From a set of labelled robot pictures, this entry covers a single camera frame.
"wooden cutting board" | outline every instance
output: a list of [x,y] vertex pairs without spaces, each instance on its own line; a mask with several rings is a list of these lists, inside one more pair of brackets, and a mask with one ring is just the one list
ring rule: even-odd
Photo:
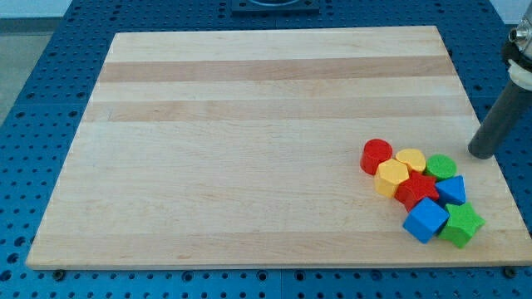
[[[530,264],[532,243],[435,27],[115,36],[35,269]],[[364,143],[447,154],[486,225],[419,243]]]

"green block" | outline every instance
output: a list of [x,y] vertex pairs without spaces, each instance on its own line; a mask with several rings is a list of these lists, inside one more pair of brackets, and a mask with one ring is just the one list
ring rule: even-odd
[[441,230],[438,238],[453,242],[458,248],[463,248],[476,232],[485,224],[471,203],[462,205],[446,204],[449,219]]
[[456,174],[456,163],[444,154],[435,154],[426,161],[425,174],[436,177],[437,181],[450,179]]

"red block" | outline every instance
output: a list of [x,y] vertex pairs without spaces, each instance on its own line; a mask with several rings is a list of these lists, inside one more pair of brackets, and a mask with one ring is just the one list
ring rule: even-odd
[[405,205],[408,212],[425,197],[437,201],[440,195],[436,190],[436,178],[412,171],[408,180],[399,185],[396,199]]
[[360,167],[366,173],[375,175],[380,163],[392,158],[392,146],[385,140],[373,139],[364,145],[364,151],[360,158]]

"plastic block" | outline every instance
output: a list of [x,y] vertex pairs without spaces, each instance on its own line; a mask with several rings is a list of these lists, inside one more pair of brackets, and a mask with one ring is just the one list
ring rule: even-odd
[[421,243],[427,243],[446,223],[449,214],[429,198],[424,198],[406,217],[404,227]]
[[460,206],[447,204],[446,211],[449,213],[449,221],[439,237],[453,242],[458,248],[463,248],[485,224],[485,220],[475,212],[471,203]]
[[385,140],[373,139],[364,145],[360,167],[367,174],[375,175],[380,163],[392,158],[392,146]]
[[412,171],[410,178],[399,185],[395,198],[411,211],[422,199],[438,200],[440,195],[436,191],[436,178]]
[[442,207],[448,203],[462,205],[466,202],[466,185],[461,175],[436,183],[436,190],[440,194],[438,204]]
[[426,161],[425,174],[436,177],[439,182],[456,174],[456,163],[444,154],[435,154]]
[[402,149],[396,154],[396,160],[406,164],[408,172],[423,173],[426,167],[425,155],[418,149]]
[[408,168],[403,163],[389,159],[382,162],[375,173],[375,190],[388,197],[393,198],[400,183],[409,178]]

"blue block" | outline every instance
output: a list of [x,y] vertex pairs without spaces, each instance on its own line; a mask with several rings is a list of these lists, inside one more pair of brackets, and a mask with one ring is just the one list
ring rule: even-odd
[[432,199],[424,198],[410,211],[402,227],[421,243],[427,243],[443,228],[449,213]]
[[436,183],[436,190],[440,194],[438,204],[441,207],[445,207],[448,203],[454,205],[466,203],[466,185],[461,175]]

